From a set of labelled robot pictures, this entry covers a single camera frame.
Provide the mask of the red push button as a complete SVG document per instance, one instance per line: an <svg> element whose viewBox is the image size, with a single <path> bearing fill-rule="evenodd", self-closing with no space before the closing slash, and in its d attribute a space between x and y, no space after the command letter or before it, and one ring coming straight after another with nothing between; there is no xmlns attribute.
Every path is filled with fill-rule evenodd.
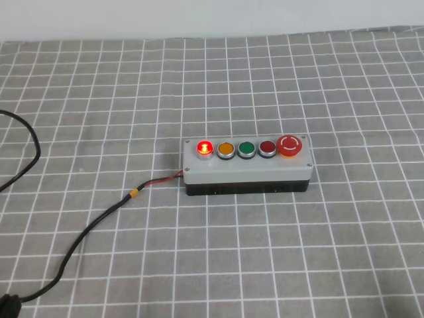
<svg viewBox="0 0 424 318"><path fill-rule="evenodd" d="M270 140L262 141L258 147L258 154L263 158L273 158L276 155L276 145Z"/></svg>

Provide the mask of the lit red indicator lamp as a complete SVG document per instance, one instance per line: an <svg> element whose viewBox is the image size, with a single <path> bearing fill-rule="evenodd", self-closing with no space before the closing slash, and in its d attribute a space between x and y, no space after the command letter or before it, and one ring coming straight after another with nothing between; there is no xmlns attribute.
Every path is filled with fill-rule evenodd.
<svg viewBox="0 0 424 318"><path fill-rule="evenodd" d="M210 160L213 157L214 147L209 140L202 140L197 144L197 156L201 160Z"/></svg>

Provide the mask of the green push button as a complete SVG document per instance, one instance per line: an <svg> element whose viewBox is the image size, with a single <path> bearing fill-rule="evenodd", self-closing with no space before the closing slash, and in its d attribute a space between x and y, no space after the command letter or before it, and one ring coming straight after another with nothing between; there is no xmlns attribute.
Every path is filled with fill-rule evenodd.
<svg viewBox="0 0 424 318"><path fill-rule="evenodd" d="M241 142L238 145L237 153L240 158L245 160L254 158L256 155L256 146L249 141Z"/></svg>

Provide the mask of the grey black button box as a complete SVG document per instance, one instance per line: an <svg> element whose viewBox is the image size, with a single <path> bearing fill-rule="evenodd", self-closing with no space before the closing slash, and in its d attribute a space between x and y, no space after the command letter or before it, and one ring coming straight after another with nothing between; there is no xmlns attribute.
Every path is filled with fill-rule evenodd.
<svg viewBox="0 0 424 318"><path fill-rule="evenodd" d="M275 143L283 136L239 136L222 138L187 139L183 148L183 179L188 195L226 195L244 193L285 193L305 192L313 172L311 147L305 135L292 134L303 144L301 151L288 158L279 154L273 158L263 158L258 154L262 141ZM202 140L213 143L214 153L210 160L197 156L197 144ZM249 141L256 146L254 158L245 160L238 156L241 142ZM222 142L235 146L235 156L222 160L217 155L217 147Z"/></svg>

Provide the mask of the yellow push button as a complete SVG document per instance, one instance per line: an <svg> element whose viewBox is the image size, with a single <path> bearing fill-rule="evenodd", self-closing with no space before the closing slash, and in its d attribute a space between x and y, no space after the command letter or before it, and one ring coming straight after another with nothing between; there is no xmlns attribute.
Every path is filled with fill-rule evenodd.
<svg viewBox="0 0 424 318"><path fill-rule="evenodd" d="M229 142L222 142L217 147L217 155L222 160L230 160L235 156L235 146Z"/></svg>

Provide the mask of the red emergency stop button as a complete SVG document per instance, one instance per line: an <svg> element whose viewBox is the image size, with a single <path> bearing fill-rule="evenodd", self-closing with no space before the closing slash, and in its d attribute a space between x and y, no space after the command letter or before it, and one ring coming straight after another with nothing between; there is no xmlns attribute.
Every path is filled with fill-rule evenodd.
<svg viewBox="0 0 424 318"><path fill-rule="evenodd" d="M276 148L279 154L288 158L296 156L302 147L302 141L291 134L281 136L276 142Z"/></svg>

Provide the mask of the grey checked tablecloth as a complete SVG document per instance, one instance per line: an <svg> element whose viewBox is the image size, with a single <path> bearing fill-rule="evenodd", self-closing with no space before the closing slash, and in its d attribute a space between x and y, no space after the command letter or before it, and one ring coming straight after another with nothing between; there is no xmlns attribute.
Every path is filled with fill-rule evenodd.
<svg viewBox="0 0 424 318"><path fill-rule="evenodd" d="M47 284L79 233L189 138L302 134L304 193L148 187L21 317L422 317L423 29L1 44L1 108L40 160L1 194L1 293Z"/></svg>

